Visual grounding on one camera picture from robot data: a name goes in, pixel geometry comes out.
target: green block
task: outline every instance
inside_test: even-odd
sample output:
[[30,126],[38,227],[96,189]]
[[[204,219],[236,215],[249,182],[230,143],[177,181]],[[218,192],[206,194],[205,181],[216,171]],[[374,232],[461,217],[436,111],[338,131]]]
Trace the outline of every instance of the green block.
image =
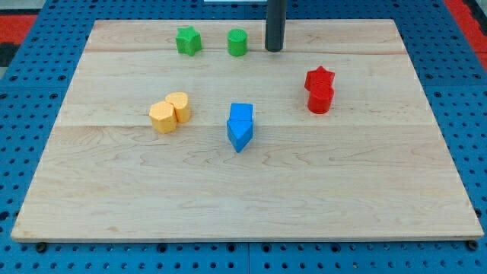
[[194,56],[197,51],[202,49],[201,35],[193,26],[178,27],[176,45],[178,53]]
[[247,33],[245,30],[233,29],[228,32],[228,53],[231,56],[244,56],[247,53]]

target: green cylinder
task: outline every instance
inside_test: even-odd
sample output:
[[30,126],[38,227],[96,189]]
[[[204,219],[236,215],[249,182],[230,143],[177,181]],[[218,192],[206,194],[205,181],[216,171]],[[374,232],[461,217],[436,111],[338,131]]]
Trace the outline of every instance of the green cylinder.
[[231,56],[244,56],[247,53],[247,33],[245,30],[233,29],[228,32],[228,53]]

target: red pegboard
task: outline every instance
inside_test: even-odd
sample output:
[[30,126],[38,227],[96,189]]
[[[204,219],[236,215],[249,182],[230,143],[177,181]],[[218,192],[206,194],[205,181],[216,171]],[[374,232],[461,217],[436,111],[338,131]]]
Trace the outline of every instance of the red pegboard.
[[22,44],[37,15],[0,15],[0,43]]
[[472,17],[470,8],[462,0],[444,0],[444,3],[455,18],[463,35],[469,41],[473,51],[479,57],[484,69],[487,70],[487,58],[485,54],[487,53],[487,37],[480,30],[479,22]]

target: black pole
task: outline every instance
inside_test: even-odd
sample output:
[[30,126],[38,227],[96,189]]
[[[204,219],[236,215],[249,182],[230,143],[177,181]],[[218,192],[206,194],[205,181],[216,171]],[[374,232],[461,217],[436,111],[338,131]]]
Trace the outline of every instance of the black pole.
[[284,43],[288,0],[267,0],[266,49],[277,53]]

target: wooden board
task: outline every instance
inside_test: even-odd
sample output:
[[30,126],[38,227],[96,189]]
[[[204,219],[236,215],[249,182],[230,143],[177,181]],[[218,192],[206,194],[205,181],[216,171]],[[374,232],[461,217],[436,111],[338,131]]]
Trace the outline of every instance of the wooden board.
[[[177,54],[177,27],[204,50]],[[227,54],[239,27],[250,51]],[[25,242],[421,241],[483,235],[389,20],[97,21],[12,232]],[[325,115],[306,72],[336,72]],[[193,117],[151,128],[151,104],[189,94]],[[254,104],[240,154],[225,122]]]

